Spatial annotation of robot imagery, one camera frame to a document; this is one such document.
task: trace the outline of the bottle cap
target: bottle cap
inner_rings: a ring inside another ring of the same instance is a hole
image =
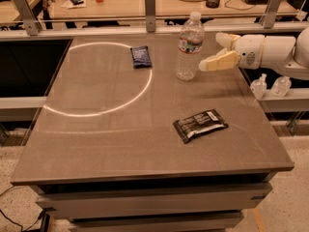
[[[265,73],[262,73],[260,79],[263,80],[263,81],[265,81],[266,78],[267,78],[267,75],[266,75]]]
[[[192,20],[200,20],[202,17],[201,13],[199,12],[191,12],[190,19]]]

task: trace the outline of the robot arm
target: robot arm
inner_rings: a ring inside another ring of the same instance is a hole
[[[200,63],[200,70],[218,71],[235,65],[244,69],[268,68],[298,79],[309,80],[309,28],[298,36],[232,35],[218,33],[224,47]]]

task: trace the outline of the water bottle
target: water bottle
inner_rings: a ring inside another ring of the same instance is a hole
[[[176,76],[181,80],[191,80],[198,70],[205,31],[201,14],[192,12],[180,33]]]
[[[289,77],[281,76],[275,80],[271,87],[271,93],[277,97],[284,97],[291,88],[292,82]]]
[[[257,100],[260,100],[267,90],[266,78],[267,75],[263,73],[259,79],[254,80],[250,85],[250,89]]]

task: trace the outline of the black panel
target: black panel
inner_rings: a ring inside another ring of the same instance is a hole
[[[0,97],[44,96],[70,40],[0,43]]]
[[[217,185],[237,185],[261,183],[268,173],[235,174],[218,176],[176,177],[166,179],[143,179],[130,181],[106,181],[92,183],[39,185],[45,194],[77,193],[87,191],[112,191],[126,189],[162,189],[181,187],[208,187]]]

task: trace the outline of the black cable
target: black cable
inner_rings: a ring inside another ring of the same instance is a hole
[[[0,209],[0,213],[2,214],[2,216],[6,219],[6,220],[8,220],[8,221],[10,221],[12,224],[14,224],[14,225],[17,225],[17,226],[19,226],[20,228],[21,228],[21,232],[22,232],[22,230],[23,230],[23,226],[21,225],[21,224],[19,224],[19,223],[17,223],[17,222],[15,222],[15,221],[13,221],[13,220],[11,220],[9,217],[7,217],[3,212],[2,212],[2,210]]]
[[[10,188],[7,188],[5,191],[3,191],[1,194],[0,194],[0,197],[2,197],[4,194],[6,194],[10,189],[13,189],[14,186],[10,187]]]
[[[231,1],[233,1],[233,0],[228,0],[228,1],[226,1],[225,4],[224,4],[224,6],[225,6],[226,8],[234,9],[234,10],[238,10],[238,11],[250,10],[250,9],[252,9],[252,8],[254,8],[254,7],[256,6],[256,5],[253,5],[253,6],[249,7],[249,8],[240,9],[240,8],[228,6],[228,3],[230,3]]]
[[[14,186],[12,186],[12,187],[10,187],[10,188],[7,188],[5,191],[3,191],[1,194],[0,194],[0,197],[2,197],[5,193],[7,193],[9,190],[11,190],[11,189],[13,189],[13,188],[15,188]],[[20,228],[21,228],[21,232],[24,232],[24,231],[29,231],[29,229],[31,229],[40,219],[42,219],[42,217],[45,215],[45,213],[46,213],[46,210],[45,209],[43,209],[41,212],[40,212],[40,214],[39,214],[39,216],[38,216],[38,218],[37,218],[37,220],[30,226],[30,227],[28,227],[27,229],[25,229],[25,230],[23,230],[23,226],[21,225],[21,224],[19,224],[18,222],[15,222],[15,221],[13,221],[13,220],[11,220],[9,217],[7,217],[4,213],[3,213],[3,211],[0,209],[0,213],[2,214],[2,216],[6,219],[6,220],[8,220],[9,222],[11,222],[12,224],[14,224],[14,225],[17,225],[17,226],[19,226]]]

